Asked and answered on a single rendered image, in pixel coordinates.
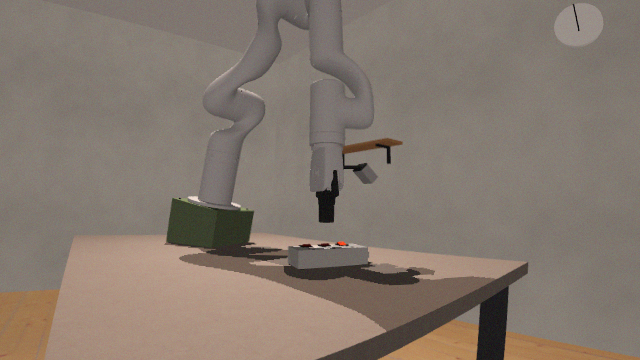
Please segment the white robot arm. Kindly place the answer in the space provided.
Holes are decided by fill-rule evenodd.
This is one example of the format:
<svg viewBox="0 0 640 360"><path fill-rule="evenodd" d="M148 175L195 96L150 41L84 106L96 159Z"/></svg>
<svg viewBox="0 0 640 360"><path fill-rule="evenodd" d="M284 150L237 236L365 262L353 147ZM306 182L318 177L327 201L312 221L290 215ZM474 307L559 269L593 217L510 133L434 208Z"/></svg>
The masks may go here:
<svg viewBox="0 0 640 360"><path fill-rule="evenodd" d="M199 195L188 197L194 204L240 210L231 203L241 148L245 137L263 120L265 103L239 87L262 77L276 60L282 47L280 19L309 30L311 65L341 80L353 95L346 97L345 85L338 80L321 79L311 84L309 145L344 147L346 128L367 129L373 123L370 81L343 52L341 0L256 0L256 9L258 27L245 54L214 80L203 96L207 112L234 123L209 137Z"/></svg>

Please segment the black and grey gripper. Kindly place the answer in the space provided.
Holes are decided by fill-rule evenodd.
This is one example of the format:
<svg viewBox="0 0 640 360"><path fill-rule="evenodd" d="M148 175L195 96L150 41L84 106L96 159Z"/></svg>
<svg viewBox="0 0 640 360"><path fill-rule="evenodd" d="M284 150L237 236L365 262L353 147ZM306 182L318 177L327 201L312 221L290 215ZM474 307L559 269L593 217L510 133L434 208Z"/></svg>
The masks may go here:
<svg viewBox="0 0 640 360"><path fill-rule="evenodd" d="M343 151L343 147L334 145L311 147L309 190L316 192L319 204L319 222L322 223L334 222L335 198L339 196L339 191L343 188L344 173L341 149Z"/></svg>

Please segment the grey power strip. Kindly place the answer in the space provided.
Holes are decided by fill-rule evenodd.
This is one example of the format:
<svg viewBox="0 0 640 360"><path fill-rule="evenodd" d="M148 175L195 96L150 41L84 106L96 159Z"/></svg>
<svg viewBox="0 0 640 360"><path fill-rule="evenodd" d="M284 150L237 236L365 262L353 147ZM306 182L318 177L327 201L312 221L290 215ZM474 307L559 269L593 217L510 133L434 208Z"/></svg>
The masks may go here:
<svg viewBox="0 0 640 360"><path fill-rule="evenodd" d="M314 245L303 244L288 246L288 264L295 268L325 268L351 265L367 265L369 258L368 247L337 242Z"/></svg>

